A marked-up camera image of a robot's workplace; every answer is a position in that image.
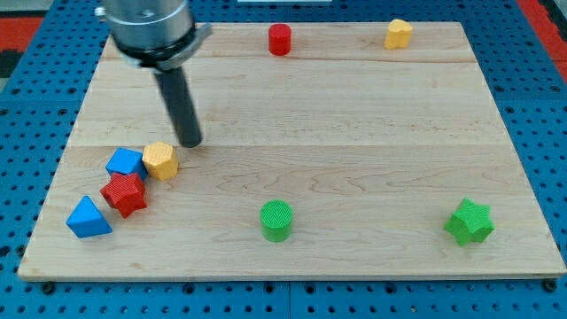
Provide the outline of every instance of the yellow block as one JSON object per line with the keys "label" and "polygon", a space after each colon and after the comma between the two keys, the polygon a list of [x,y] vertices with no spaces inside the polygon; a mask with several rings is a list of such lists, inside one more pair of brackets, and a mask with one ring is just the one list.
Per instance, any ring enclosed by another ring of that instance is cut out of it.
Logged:
{"label": "yellow block", "polygon": [[414,28],[404,20],[394,19],[388,25],[388,34],[384,41],[386,49],[406,48]]}
{"label": "yellow block", "polygon": [[144,147],[142,162],[148,169],[150,176],[160,181],[177,175],[179,159],[173,146],[163,142],[156,142]]}

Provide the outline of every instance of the wood grain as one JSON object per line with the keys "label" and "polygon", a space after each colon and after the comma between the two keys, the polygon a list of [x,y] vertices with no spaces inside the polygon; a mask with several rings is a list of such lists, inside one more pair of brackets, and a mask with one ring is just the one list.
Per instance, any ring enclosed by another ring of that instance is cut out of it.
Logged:
{"label": "wood grain", "polygon": [[[26,280],[408,280],[566,272],[484,77],[457,23],[291,24],[269,56],[268,25],[219,24],[185,66],[205,132],[180,171],[148,179],[127,220],[98,190],[116,146],[176,144],[147,70],[107,45],[30,245]],[[93,197],[113,234],[64,224]],[[459,247],[443,224],[463,197],[492,206],[496,231]],[[260,233],[272,198],[294,209],[280,244]]]}

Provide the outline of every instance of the red block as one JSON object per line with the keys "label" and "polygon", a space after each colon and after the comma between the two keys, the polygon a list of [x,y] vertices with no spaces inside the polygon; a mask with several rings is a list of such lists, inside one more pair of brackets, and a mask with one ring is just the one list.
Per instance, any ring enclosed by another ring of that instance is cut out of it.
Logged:
{"label": "red block", "polygon": [[100,190],[108,205],[118,209],[127,218],[137,209],[146,208],[145,186],[137,173],[122,175],[113,173],[110,182]]}
{"label": "red block", "polygon": [[269,51],[276,56],[283,56],[291,51],[291,28],[284,23],[277,23],[268,29]]}

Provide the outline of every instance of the plastic block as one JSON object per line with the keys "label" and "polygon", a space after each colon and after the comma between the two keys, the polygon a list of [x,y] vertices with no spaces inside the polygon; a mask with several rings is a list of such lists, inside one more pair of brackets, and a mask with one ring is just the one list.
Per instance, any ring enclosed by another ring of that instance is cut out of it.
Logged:
{"label": "plastic block", "polygon": [[142,153],[119,147],[106,164],[109,175],[120,173],[123,175],[138,173],[142,181],[148,175],[148,171],[142,162]]}
{"label": "plastic block", "polygon": [[384,41],[386,49],[406,48],[414,28],[404,20],[394,19],[388,25],[388,33]]}
{"label": "plastic block", "polygon": [[280,199],[270,200],[260,210],[262,235],[271,242],[281,242],[291,234],[293,212],[291,207]]}
{"label": "plastic block", "polygon": [[284,56],[291,51],[291,28],[277,23],[268,29],[268,48],[275,56]]}
{"label": "plastic block", "polygon": [[113,232],[113,229],[95,206],[95,203],[88,196],[84,196],[81,199],[77,207],[67,218],[66,225],[78,238]]}
{"label": "plastic block", "polygon": [[127,218],[135,210],[146,208],[145,186],[136,173],[122,175],[113,173],[110,182],[100,190],[108,205],[118,209],[122,218]]}
{"label": "plastic block", "polygon": [[160,181],[165,181],[177,175],[179,159],[174,147],[169,144],[156,142],[144,147],[142,162],[150,176]]}
{"label": "plastic block", "polygon": [[468,198],[463,199],[445,224],[445,230],[453,234],[461,246],[470,241],[482,243],[494,230],[490,206],[475,204]]}

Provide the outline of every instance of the blue pyramid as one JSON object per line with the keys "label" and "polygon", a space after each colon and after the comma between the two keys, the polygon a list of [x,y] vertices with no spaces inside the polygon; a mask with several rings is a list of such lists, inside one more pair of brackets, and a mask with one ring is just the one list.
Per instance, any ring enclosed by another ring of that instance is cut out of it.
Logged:
{"label": "blue pyramid", "polygon": [[89,196],[84,196],[81,199],[79,205],[67,218],[66,225],[78,238],[113,232],[113,229]]}
{"label": "blue pyramid", "polygon": [[113,173],[120,173],[122,175],[138,173],[140,179],[143,181],[148,175],[148,170],[142,162],[142,155],[141,152],[119,147],[106,164],[106,171],[109,175]]}

